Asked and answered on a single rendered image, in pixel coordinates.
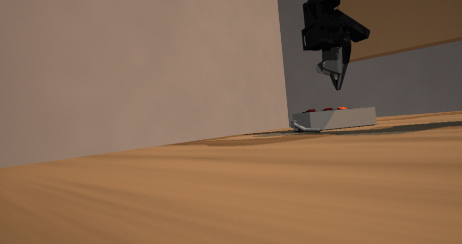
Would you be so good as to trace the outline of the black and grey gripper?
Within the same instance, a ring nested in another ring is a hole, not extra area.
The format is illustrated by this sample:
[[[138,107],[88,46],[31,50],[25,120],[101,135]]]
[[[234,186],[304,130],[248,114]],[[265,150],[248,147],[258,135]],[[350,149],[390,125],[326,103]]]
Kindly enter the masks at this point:
[[[347,24],[332,15],[339,4],[340,0],[308,0],[303,4],[302,30],[303,50],[322,50],[322,62],[316,65],[316,71],[329,75],[336,90],[341,90],[351,54]]]

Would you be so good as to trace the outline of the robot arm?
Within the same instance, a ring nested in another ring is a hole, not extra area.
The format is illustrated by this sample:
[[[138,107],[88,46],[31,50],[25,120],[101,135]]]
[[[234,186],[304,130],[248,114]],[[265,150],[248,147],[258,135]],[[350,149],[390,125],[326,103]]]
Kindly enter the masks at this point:
[[[368,28],[361,25],[340,10],[335,9],[332,15],[336,18],[336,20],[345,21],[345,24],[347,24],[347,29],[350,32],[350,39],[353,42],[356,43],[369,37],[370,30]]]

